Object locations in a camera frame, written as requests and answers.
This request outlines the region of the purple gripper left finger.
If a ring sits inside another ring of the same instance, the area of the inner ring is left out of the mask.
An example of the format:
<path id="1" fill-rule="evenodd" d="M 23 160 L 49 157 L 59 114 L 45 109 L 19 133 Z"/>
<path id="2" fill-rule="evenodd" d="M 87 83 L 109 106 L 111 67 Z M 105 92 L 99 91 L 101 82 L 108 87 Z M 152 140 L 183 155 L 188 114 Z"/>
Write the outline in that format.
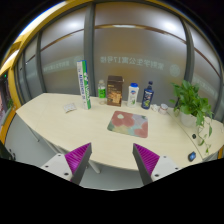
<path id="1" fill-rule="evenodd" d="M 42 169 L 79 185 L 91 154 L 91 144 L 87 143 L 67 154 L 56 154 L 42 166 Z"/>

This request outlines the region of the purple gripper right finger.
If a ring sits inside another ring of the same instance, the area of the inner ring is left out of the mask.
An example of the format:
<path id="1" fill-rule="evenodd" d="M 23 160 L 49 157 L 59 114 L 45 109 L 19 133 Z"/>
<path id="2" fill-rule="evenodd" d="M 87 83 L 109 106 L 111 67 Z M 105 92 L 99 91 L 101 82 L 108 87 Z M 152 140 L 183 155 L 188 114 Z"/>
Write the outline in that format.
<path id="1" fill-rule="evenodd" d="M 180 170 L 168 156 L 159 156 L 136 143 L 133 144 L 133 156 L 143 185 L 148 185 Z"/>

